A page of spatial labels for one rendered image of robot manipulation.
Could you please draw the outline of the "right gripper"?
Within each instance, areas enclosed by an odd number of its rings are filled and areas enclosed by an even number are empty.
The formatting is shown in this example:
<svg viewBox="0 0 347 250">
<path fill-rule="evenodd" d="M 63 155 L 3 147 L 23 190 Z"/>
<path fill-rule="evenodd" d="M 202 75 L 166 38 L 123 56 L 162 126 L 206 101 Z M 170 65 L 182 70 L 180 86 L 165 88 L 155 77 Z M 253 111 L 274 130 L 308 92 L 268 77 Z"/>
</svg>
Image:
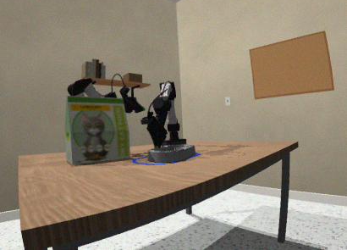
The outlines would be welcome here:
<svg viewBox="0 0 347 250">
<path fill-rule="evenodd" d="M 136 97 L 126 97 L 125 95 L 122 95 L 122 98 L 124 99 L 124 107 L 126 110 L 125 113 L 133 112 L 132 110 L 134 110 L 135 113 L 139 113 L 141 111 L 146 110 L 140 104 L 138 104 Z M 138 109 L 137 109 L 137 107 L 138 107 Z"/>
</svg>

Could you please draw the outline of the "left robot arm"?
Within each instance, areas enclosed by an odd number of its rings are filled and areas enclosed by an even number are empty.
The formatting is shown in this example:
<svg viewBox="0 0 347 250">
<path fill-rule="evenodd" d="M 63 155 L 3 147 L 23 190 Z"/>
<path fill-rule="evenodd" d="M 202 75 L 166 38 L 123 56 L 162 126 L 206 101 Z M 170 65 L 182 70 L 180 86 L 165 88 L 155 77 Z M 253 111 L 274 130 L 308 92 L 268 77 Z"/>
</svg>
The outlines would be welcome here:
<svg viewBox="0 0 347 250">
<path fill-rule="evenodd" d="M 165 87 L 164 87 L 165 85 Z M 167 118 L 168 115 L 168 131 L 170 133 L 170 139 L 165 140 L 164 142 L 178 142 L 185 141 L 186 139 L 179 139 L 178 132 L 179 124 L 175 115 L 174 109 L 174 99 L 176 98 L 176 91 L 173 82 L 169 82 L 169 84 L 164 84 L 164 82 L 160 83 L 160 89 L 167 89 L 162 95 L 160 95 L 152 104 L 156 116 L 162 116 L 163 118 Z M 172 89 L 173 88 L 173 89 Z M 171 101 L 170 101 L 171 100 Z M 142 125 L 156 124 L 157 120 L 155 116 L 153 116 L 153 112 L 148 113 L 147 117 L 142 118 Z"/>
</svg>

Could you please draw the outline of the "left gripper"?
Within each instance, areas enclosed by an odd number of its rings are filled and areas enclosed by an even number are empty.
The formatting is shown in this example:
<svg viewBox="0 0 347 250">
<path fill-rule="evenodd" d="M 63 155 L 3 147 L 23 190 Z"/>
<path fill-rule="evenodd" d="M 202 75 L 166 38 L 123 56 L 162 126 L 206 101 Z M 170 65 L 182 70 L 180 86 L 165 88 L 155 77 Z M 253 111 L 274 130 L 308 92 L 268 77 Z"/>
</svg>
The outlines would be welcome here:
<svg viewBox="0 0 347 250">
<path fill-rule="evenodd" d="M 162 116 L 157 117 L 156 116 L 157 123 L 156 124 L 149 124 L 147 125 L 147 130 L 149 131 L 151 138 L 154 143 L 154 147 L 160 148 L 165 139 L 167 138 L 166 135 L 167 130 L 164 128 L 165 125 L 165 118 Z"/>
</svg>

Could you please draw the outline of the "green cat food bag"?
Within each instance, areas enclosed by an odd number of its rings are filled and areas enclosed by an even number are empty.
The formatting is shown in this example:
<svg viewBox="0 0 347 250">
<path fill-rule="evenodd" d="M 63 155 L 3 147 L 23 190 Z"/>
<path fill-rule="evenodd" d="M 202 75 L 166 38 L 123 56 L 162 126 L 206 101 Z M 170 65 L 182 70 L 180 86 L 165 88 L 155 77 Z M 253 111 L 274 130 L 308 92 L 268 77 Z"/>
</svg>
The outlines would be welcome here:
<svg viewBox="0 0 347 250">
<path fill-rule="evenodd" d="M 71 164 L 130 158 L 124 99 L 67 96 L 65 147 Z"/>
</svg>

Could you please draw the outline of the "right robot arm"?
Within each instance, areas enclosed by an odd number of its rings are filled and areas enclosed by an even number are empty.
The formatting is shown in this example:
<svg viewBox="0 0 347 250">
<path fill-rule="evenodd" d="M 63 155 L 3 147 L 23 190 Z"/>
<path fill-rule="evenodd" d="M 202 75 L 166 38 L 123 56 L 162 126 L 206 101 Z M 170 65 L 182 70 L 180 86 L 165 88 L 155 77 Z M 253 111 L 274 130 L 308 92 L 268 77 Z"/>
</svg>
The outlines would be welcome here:
<svg viewBox="0 0 347 250">
<path fill-rule="evenodd" d="M 96 91 L 95 87 L 92 85 L 92 79 L 88 78 L 82 81 L 76 81 L 75 83 L 71 84 L 68 86 L 68 93 L 71 95 L 73 90 L 73 95 L 74 96 L 85 96 L 85 94 L 88 97 L 100 97 L 100 94 Z M 120 90 L 120 94 L 122 95 L 126 95 L 126 97 L 128 96 L 127 93 L 129 92 L 129 88 L 127 86 L 124 86 L 121 90 Z M 84 94 L 85 92 L 85 94 Z M 111 94 L 106 95 L 105 97 L 115 97 L 116 93 L 113 92 Z"/>
</svg>

